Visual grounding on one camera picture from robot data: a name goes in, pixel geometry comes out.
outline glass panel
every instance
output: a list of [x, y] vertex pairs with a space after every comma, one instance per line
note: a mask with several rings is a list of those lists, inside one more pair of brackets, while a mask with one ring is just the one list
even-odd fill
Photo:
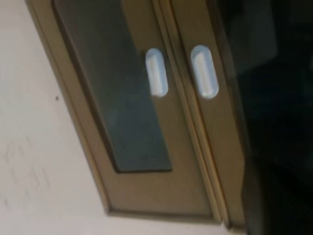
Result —
[[54, 3], [116, 171], [171, 170], [144, 63], [133, 44], [120, 1]]

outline cabinet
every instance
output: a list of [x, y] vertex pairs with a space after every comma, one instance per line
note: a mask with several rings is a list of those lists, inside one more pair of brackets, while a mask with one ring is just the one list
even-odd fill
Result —
[[[29, 9], [107, 211], [244, 225], [243, 153], [205, 1], [29, 0]], [[211, 98], [193, 67], [198, 45], [215, 68]], [[150, 49], [164, 61], [162, 96], [151, 95]]]

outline recessed handle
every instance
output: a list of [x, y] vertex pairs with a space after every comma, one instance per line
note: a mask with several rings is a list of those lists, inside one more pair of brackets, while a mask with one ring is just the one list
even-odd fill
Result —
[[146, 53], [146, 67], [151, 95], [163, 97], [168, 92], [167, 76], [162, 52], [151, 48]]
[[214, 98], [219, 92], [219, 84], [210, 49], [195, 46], [191, 51], [191, 63], [199, 94], [206, 99]]

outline white wall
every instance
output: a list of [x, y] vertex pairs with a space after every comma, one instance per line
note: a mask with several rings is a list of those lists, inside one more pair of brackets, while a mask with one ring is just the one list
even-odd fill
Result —
[[104, 213], [23, 0], [0, 0], [0, 234], [226, 234], [219, 226]]

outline white handle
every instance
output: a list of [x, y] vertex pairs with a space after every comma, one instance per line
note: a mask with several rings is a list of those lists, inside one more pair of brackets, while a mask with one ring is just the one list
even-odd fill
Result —
[[168, 83], [162, 52], [151, 48], [146, 53], [146, 67], [151, 95], [163, 97], [168, 92]]
[[212, 55], [208, 47], [198, 45], [191, 51], [191, 63], [199, 94], [206, 99], [214, 98], [219, 92]]

